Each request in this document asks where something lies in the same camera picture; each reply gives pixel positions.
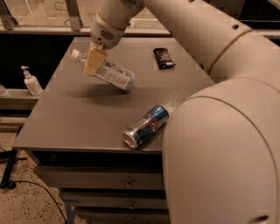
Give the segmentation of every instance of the can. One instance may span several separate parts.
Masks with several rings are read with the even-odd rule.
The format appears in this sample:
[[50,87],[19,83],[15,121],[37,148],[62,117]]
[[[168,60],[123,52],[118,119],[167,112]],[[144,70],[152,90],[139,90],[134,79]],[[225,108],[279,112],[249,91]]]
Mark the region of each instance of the can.
[[169,118],[167,110],[157,105],[139,122],[127,127],[122,133],[124,142],[135,149],[149,139]]

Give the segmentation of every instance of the black object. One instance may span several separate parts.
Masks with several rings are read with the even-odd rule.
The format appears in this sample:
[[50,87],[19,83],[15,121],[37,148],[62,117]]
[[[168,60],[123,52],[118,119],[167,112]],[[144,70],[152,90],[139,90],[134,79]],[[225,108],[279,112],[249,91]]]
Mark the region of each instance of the black object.
[[[22,127],[19,127],[18,131],[17,131],[17,135],[19,133],[19,131],[21,130]],[[4,189],[4,188],[9,188],[9,189],[14,189],[16,187],[16,184],[14,182],[10,182],[10,175],[11,175],[11,170],[12,167],[15,163],[16,160],[16,156],[17,156],[17,151],[12,149],[9,151],[4,151],[0,153],[0,159],[7,159],[8,158],[8,162],[6,165],[6,169],[4,171],[3,177],[2,177],[2,181],[0,184],[0,188]]]
[[168,53],[168,50],[166,48],[156,48],[153,52],[156,55],[159,69],[167,69],[167,68],[175,67],[176,64],[173,63]]

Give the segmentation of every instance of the white bottle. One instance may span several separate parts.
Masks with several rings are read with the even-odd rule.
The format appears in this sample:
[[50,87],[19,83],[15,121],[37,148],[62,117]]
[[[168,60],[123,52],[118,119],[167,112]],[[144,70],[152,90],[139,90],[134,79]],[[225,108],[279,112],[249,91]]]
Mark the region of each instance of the white bottle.
[[[81,54],[75,49],[71,52],[70,60],[80,62],[84,67],[87,66],[87,55]],[[109,61],[105,61],[102,64],[94,77],[106,81],[124,91],[130,90],[134,82],[134,74],[131,71]]]
[[26,70],[28,68],[28,66],[21,66],[21,69],[24,70],[24,83],[32,95],[40,95],[42,94],[43,89],[40,86],[37,78],[34,75],[31,75],[28,70]]

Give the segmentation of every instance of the bottle cap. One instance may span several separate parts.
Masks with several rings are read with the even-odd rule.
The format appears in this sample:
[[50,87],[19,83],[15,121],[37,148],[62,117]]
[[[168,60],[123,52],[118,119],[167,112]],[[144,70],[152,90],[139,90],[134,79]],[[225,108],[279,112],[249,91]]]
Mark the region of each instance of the bottle cap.
[[28,66],[21,66],[20,68],[24,70],[24,76],[25,76],[25,77],[28,77],[28,76],[31,75],[31,74],[28,72],[28,70],[26,70],[26,69],[29,68]]
[[79,56],[80,56],[80,52],[76,49],[73,49],[70,55],[70,60],[78,60]]

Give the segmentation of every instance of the gray tabletop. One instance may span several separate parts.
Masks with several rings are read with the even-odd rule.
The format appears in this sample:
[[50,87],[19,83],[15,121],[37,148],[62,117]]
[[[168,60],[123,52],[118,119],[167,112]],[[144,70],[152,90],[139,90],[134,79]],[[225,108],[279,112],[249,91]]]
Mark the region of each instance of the gray tabletop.
[[[123,38],[108,60],[135,74],[129,92],[83,73],[69,59],[72,49],[88,52],[90,38],[75,38],[13,145],[26,151],[126,151],[160,153],[160,129],[132,150],[123,141],[126,126],[157,104],[172,114],[187,97],[213,84],[173,38]],[[175,68],[159,70],[153,49],[166,47]]]

